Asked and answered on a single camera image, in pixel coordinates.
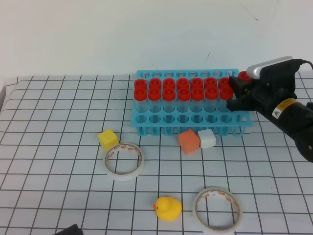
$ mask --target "red cap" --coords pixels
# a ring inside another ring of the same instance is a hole
[[[191,91],[191,99],[195,101],[201,101],[204,98],[204,89],[200,87],[195,87]]]
[[[214,77],[208,77],[204,81],[204,88],[208,86],[216,86],[217,87],[217,80]]]
[[[165,88],[163,90],[163,99],[166,101],[173,101],[176,97],[176,93],[174,89]]]
[[[175,80],[170,77],[165,78],[163,81],[163,89],[165,88],[175,89]]]
[[[137,79],[134,83],[135,89],[147,89],[147,82],[145,79]]]
[[[222,89],[224,86],[229,86],[229,78],[222,77],[219,82],[219,88]]]
[[[252,78],[246,74],[246,71],[242,71],[239,73],[238,80],[243,82],[252,82]]]
[[[232,99],[233,96],[234,96],[234,92],[230,86],[224,86],[221,89],[221,94],[220,94],[221,99],[228,100],[228,99]]]
[[[207,99],[217,99],[219,97],[219,89],[216,86],[208,86],[205,90],[205,98]]]
[[[152,78],[150,81],[149,81],[149,89],[151,88],[158,88],[158,89],[161,89],[162,87],[162,82],[160,79],[158,79],[157,77],[155,78]]]
[[[161,99],[161,90],[158,88],[151,88],[148,90],[148,98],[151,101],[158,101]]]
[[[144,101],[147,99],[147,90],[146,89],[136,89],[134,90],[134,98],[137,101]]]
[[[194,89],[196,87],[203,88],[203,80],[199,77],[194,77],[191,80],[191,89]]]
[[[183,87],[189,89],[189,80],[187,78],[181,77],[177,80],[176,86],[178,90]]]
[[[188,101],[190,100],[191,92],[188,88],[180,88],[178,90],[178,99],[181,101]]]

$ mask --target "tape roll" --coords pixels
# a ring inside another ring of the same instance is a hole
[[[209,198],[212,196],[221,196],[233,205],[233,208],[235,212],[237,213],[237,220],[232,226],[227,227],[227,228],[212,228],[202,223],[197,213],[198,202],[201,199],[205,199],[207,197]],[[202,231],[204,233],[233,234],[241,224],[243,212],[242,212],[240,204],[238,203],[238,200],[234,197],[234,195],[231,192],[222,188],[212,187],[212,188],[205,188],[204,190],[202,190],[201,192],[197,194],[196,199],[194,200],[193,205],[192,205],[192,215],[194,219],[201,225]]]
[[[139,166],[132,172],[126,172],[126,173],[117,173],[113,172],[109,168],[109,159],[112,157],[114,154],[117,154],[119,151],[134,151],[137,153],[140,161]],[[132,180],[136,178],[144,168],[144,156],[142,154],[142,150],[135,144],[132,143],[118,143],[114,145],[112,148],[108,150],[106,155],[103,158],[102,164],[105,167],[107,174],[113,178],[114,180],[118,181],[127,181],[127,180]]]

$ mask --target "black cable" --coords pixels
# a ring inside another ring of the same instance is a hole
[[[311,65],[311,68],[312,68],[312,70],[313,70],[313,64],[312,64],[312,62],[310,62],[310,61],[308,61],[308,60],[303,60],[303,64],[309,64],[309,65]]]

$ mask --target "test tube rack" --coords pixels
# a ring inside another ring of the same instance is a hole
[[[159,78],[161,81],[168,77],[174,79],[175,81],[181,77],[185,77],[189,81],[191,81],[194,77],[200,77],[203,80],[207,77],[214,77],[219,81],[222,77],[238,76],[238,74],[238,69],[139,70],[137,71],[137,79],[145,79],[147,84],[150,79],[154,77]],[[167,113],[163,110],[163,101],[161,101],[161,110],[157,113],[152,113],[149,108],[150,103],[149,101],[147,102],[148,109],[144,113],[137,112],[135,101],[133,105],[131,126],[137,128],[137,133],[140,136],[145,136],[148,133],[151,133],[153,136],[159,136],[162,130],[166,136],[171,136],[175,132],[182,133],[188,129],[192,129],[196,133],[200,130],[212,129],[214,133],[218,133],[221,136],[227,136],[229,134],[242,136],[245,128],[252,126],[252,121],[248,111],[219,111],[219,99],[216,110],[211,113],[205,111],[204,109],[202,109],[199,113],[195,113],[192,112],[190,108],[187,112],[179,112],[177,110],[177,95],[175,109],[171,113]]]

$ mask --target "white foam block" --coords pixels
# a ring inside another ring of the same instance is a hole
[[[211,129],[199,131],[198,136],[200,138],[201,148],[209,148],[215,146],[216,138]]]

